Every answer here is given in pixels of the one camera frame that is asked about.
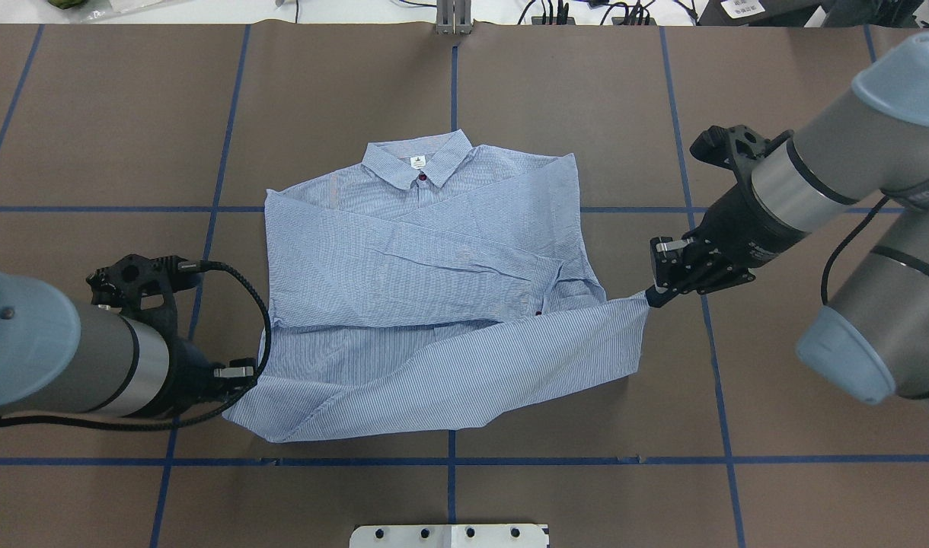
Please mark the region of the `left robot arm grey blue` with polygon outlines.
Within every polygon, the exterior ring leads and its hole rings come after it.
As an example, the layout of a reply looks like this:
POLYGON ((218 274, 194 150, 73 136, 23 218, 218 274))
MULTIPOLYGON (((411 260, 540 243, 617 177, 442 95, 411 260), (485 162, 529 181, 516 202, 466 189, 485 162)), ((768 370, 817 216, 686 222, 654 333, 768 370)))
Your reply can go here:
POLYGON ((234 267, 128 254, 86 278, 91 301, 0 272, 0 428, 80 423, 168 429, 201 403, 231 408, 258 384, 270 354, 269 312, 234 267), (179 332, 175 295, 225 272, 262 314, 260 357, 208 360, 179 332))

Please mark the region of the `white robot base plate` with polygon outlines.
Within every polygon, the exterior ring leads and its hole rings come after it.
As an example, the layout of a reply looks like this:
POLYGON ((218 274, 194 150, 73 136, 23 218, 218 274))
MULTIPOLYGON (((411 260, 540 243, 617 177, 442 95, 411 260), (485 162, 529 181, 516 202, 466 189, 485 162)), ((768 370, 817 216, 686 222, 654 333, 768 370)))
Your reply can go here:
POLYGON ((350 547, 551 547, 546 524, 392 524, 357 527, 350 547))

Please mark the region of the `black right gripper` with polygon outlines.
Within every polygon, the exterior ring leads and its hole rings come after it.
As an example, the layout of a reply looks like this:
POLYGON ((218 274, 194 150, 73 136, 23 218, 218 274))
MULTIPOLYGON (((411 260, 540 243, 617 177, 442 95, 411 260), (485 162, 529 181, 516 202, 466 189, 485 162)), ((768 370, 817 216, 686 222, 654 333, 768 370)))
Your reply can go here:
POLYGON ((739 233, 691 232, 684 238, 650 239, 653 284, 644 292, 651 308, 679 295, 707 295, 756 280, 745 262, 746 239, 739 233))

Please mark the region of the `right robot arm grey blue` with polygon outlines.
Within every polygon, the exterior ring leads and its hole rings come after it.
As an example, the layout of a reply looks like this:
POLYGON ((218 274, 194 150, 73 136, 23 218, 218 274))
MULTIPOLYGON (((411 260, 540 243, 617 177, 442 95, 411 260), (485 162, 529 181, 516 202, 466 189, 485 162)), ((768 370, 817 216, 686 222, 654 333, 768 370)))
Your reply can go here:
POLYGON ((800 361, 857 401, 899 397, 929 412, 929 31, 894 46, 809 124, 767 139, 743 125, 705 129, 691 156, 735 185, 680 238, 650 240, 650 306, 750 283, 873 193, 901 215, 821 308, 800 361))

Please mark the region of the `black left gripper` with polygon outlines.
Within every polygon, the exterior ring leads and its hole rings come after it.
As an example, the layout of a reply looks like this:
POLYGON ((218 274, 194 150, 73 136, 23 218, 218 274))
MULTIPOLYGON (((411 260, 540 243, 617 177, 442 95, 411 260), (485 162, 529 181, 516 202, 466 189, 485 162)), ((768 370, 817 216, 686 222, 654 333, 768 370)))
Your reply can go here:
POLYGON ((177 347, 171 410, 176 416, 201 403, 233 403, 257 382, 258 360, 212 362, 190 342, 177 347))

